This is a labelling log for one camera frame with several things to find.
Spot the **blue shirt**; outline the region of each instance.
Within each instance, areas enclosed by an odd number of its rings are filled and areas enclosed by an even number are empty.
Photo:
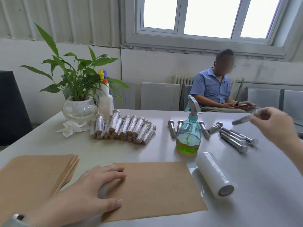
[[[192,96],[201,95],[217,103],[225,103],[225,98],[230,96],[230,91],[231,84],[229,78],[223,76],[220,83],[210,68],[196,75],[190,94]]]

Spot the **fingernail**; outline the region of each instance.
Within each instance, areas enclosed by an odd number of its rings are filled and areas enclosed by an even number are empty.
[[[116,207],[119,208],[121,206],[122,206],[122,200],[119,199],[119,200],[116,201]]]

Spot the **white flower pot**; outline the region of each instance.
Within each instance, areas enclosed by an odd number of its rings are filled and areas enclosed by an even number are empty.
[[[89,124],[96,117],[98,107],[92,98],[84,101],[72,101],[71,98],[68,98],[63,105],[62,112],[66,121]]]

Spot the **white table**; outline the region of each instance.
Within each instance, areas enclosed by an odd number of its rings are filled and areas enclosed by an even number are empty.
[[[0,152],[0,168],[10,159],[24,154],[70,154],[79,155],[73,183],[87,169],[100,164],[114,162],[168,162],[186,161],[189,168],[196,167],[195,157],[186,156],[175,150],[167,121],[175,124],[186,120],[188,113],[177,111],[121,110],[122,115],[142,115],[157,126],[156,135],[146,146],[118,140],[90,140],[89,131],[76,133],[69,138],[56,130],[63,128],[64,117],[58,113],[41,126]],[[231,121],[242,117],[237,113],[203,113],[199,120],[206,127],[221,121],[224,127],[232,129]],[[212,152],[221,167],[237,183],[238,188],[229,198],[215,199],[198,170],[193,171],[200,190],[205,190],[203,199],[208,211],[184,215],[146,218],[132,221],[116,221],[102,226],[302,226],[303,225],[303,178],[292,162],[251,123],[234,127],[236,131],[259,140],[257,148],[249,148],[240,154],[218,133],[210,140],[202,138],[199,152]],[[100,217],[94,217],[75,226],[97,226]]]

